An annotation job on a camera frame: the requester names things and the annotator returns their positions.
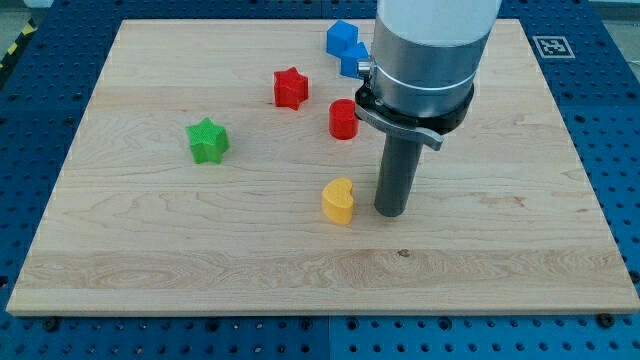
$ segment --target yellow black hazard tape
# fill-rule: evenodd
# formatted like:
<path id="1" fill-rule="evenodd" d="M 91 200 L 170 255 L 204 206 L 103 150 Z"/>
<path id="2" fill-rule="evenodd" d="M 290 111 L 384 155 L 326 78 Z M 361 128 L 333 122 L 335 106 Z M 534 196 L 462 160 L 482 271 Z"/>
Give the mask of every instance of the yellow black hazard tape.
<path id="1" fill-rule="evenodd" d="M 29 19 L 20 32 L 20 35 L 18 35 L 16 41 L 14 41 L 13 44 L 9 46 L 9 49 L 7 49 L 7 53 L 0 62 L 0 90 L 2 90 L 4 83 L 9 79 L 9 76 L 13 72 L 13 68 L 18 63 L 18 59 L 20 59 L 20 56 L 24 53 L 24 50 L 27 48 L 27 44 L 29 44 L 33 35 L 35 35 L 37 29 L 38 28 L 36 27 L 33 19 Z"/>

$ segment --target blue hexagon block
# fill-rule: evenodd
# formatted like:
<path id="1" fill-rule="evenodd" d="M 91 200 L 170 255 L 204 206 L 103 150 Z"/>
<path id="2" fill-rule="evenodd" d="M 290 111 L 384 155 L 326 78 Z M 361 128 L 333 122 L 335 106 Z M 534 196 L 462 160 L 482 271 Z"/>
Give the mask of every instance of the blue hexagon block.
<path id="1" fill-rule="evenodd" d="M 327 52 L 340 57 L 345 50 L 358 42 L 358 27 L 338 20 L 327 30 Z"/>
<path id="2" fill-rule="evenodd" d="M 355 79 L 362 79 L 358 76 L 358 60 L 368 58 L 369 52 L 362 42 L 347 49 L 345 52 L 340 54 L 340 75 Z"/>

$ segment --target red cylinder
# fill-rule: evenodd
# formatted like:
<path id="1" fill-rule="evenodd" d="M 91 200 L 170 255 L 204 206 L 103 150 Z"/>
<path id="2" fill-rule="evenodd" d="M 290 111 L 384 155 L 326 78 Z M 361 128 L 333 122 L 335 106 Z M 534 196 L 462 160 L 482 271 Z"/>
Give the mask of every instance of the red cylinder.
<path id="1" fill-rule="evenodd" d="M 338 140 L 353 139 L 358 133 L 356 103 L 350 99 L 339 99 L 329 108 L 329 133 Z"/>

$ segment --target yellow heart block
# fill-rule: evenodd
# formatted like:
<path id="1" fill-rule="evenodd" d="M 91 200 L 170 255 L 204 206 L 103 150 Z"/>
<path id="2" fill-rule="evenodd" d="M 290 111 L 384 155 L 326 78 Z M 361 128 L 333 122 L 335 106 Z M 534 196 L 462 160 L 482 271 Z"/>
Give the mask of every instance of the yellow heart block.
<path id="1" fill-rule="evenodd" d="M 349 178 L 331 181 L 322 190 L 322 212 L 331 221 L 348 225 L 353 217 L 353 182 Z"/>

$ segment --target green block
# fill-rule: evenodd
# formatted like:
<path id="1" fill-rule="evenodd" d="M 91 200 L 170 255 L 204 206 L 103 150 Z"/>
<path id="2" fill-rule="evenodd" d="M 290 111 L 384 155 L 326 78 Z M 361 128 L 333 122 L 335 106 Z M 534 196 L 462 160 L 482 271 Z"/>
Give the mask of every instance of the green block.
<path id="1" fill-rule="evenodd" d="M 229 150 L 227 130 L 224 126 L 215 125 L 209 118 L 205 118 L 198 125 L 187 126 L 187 135 L 193 161 L 197 164 L 206 161 L 219 164 L 222 154 Z"/>

